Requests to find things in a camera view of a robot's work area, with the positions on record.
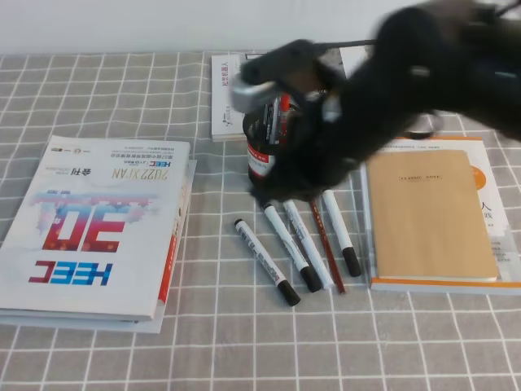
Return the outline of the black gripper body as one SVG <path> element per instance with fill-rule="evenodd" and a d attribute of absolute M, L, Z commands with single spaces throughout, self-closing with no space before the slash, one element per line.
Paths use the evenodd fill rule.
<path fill-rule="evenodd" d="M 322 62 L 327 44 L 297 40 L 247 61 L 239 71 L 252 85 L 274 81 L 296 106 L 294 137 L 276 156 L 259 203 L 311 200 L 333 187 L 391 138 L 388 49 L 379 39 L 359 42 L 369 56 L 345 77 Z"/>

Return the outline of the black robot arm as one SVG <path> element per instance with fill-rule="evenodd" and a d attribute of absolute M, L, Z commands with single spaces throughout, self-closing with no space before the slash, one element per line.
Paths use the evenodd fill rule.
<path fill-rule="evenodd" d="M 454 112 L 520 137 L 520 23 L 475 1 L 427 1 L 387 16 L 350 76 L 325 65 L 327 44 L 299 39 L 247 62 L 237 111 L 289 94 L 297 109 L 274 165 L 252 184 L 262 204 L 314 200 L 405 133 L 424 113 Z"/>

